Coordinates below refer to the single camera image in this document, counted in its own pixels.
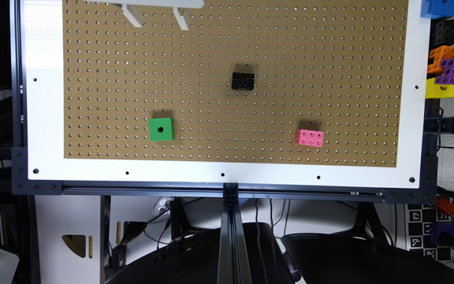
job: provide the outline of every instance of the white frame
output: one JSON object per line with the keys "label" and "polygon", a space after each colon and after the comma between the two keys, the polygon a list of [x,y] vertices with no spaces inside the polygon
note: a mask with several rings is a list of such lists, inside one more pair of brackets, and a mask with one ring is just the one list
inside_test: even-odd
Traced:
{"label": "white frame", "polygon": [[430,19],[420,17],[422,0],[409,0],[408,5],[396,167],[65,159],[61,4],[61,0],[24,0],[29,179],[419,187],[430,34]]}

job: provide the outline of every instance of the black cube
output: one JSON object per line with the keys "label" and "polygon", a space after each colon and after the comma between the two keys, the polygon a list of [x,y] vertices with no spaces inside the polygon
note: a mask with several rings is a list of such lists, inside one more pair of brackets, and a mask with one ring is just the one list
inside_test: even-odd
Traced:
{"label": "black cube", "polygon": [[233,73],[233,90],[252,91],[255,86],[255,74],[250,73]]}

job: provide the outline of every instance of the black block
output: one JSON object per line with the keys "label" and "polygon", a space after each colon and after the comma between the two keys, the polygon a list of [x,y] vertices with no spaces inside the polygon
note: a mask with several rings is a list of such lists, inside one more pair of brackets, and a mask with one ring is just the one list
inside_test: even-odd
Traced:
{"label": "black block", "polygon": [[233,90],[251,91],[255,86],[255,74],[233,73]]}
{"label": "black block", "polygon": [[454,44],[454,20],[432,21],[430,25],[430,49]]}

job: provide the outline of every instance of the triangular cutout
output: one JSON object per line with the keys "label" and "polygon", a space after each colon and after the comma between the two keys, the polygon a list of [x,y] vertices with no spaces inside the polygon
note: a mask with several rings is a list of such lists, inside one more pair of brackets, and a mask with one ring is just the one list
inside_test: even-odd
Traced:
{"label": "triangular cutout", "polygon": [[87,254],[84,235],[62,235],[62,240],[79,257],[84,258]]}

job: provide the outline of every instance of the brown pegboard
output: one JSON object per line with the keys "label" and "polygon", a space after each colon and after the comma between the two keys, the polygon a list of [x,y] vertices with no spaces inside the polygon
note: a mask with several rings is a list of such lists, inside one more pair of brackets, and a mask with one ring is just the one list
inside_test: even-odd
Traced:
{"label": "brown pegboard", "polygon": [[[64,1],[65,157],[396,166],[407,0]],[[232,72],[255,89],[230,88]],[[148,118],[174,119],[150,142]],[[296,130],[325,132],[322,148]]]}

